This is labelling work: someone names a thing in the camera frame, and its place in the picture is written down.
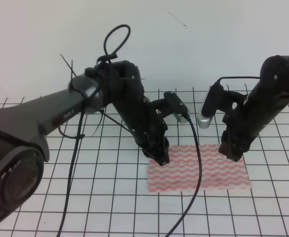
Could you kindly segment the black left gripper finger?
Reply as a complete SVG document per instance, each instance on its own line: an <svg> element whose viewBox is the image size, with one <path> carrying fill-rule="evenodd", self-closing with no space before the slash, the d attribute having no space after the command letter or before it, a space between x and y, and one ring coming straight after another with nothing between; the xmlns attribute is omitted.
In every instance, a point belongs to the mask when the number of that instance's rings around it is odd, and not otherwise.
<svg viewBox="0 0 289 237"><path fill-rule="evenodd" d="M154 160L160 165L164 166L170 162L169 158L169 141L164 140L155 148Z"/></svg>

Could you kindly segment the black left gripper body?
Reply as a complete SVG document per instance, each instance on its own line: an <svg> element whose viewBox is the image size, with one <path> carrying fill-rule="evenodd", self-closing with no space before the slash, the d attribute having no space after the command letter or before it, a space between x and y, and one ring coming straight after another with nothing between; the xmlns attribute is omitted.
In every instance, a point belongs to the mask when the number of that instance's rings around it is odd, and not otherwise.
<svg viewBox="0 0 289 237"><path fill-rule="evenodd" d="M166 125L144 95L124 95L114 107L148 158L154 158L155 148L165 137Z"/></svg>

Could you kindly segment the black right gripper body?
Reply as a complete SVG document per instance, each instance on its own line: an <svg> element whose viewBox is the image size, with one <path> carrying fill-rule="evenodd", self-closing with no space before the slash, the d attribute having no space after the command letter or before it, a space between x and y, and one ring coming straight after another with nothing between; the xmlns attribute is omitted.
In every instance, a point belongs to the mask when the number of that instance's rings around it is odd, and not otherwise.
<svg viewBox="0 0 289 237"><path fill-rule="evenodd" d="M251 92L224 118L226 130L221 141L242 141L246 144L244 153L247 152L260 131L277 115L277 106L277 96Z"/></svg>

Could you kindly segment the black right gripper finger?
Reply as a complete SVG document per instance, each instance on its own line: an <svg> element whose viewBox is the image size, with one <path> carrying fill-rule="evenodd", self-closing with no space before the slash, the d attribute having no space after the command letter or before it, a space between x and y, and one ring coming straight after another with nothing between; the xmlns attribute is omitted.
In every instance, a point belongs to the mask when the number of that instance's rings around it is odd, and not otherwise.
<svg viewBox="0 0 289 237"><path fill-rule="evenodd" d="M227 159L238 162L242 158L245 148L246 144L242 141L222 141L218 151Z"/></svg>

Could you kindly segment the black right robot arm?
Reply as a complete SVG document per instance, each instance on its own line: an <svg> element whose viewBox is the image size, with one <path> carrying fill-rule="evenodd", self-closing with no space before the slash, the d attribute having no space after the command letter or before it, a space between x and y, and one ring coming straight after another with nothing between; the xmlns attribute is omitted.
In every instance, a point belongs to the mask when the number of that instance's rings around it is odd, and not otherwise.
<svg viewBox="0 0 289 237"><path fill-rule="evenodd" d="M272 56L260 70L260 80L235 109L226 113L219 152L237 162L260 131L289 104L289 56Z"/></svg>

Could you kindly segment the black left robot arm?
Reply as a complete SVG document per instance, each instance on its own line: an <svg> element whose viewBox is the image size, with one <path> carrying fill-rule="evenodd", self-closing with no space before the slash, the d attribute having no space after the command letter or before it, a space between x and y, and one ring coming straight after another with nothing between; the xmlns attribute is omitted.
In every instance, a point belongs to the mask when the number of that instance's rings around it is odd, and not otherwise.
<svg viewBox="0 0 289 237"><path fill-rule="evenodd" d="M73 78L65 90L0 109L0 222L38 188L49 161L46 137L80 112L113 104L145 156L167 164L167 129L146 99L137 66L101 63Z"/></svg>

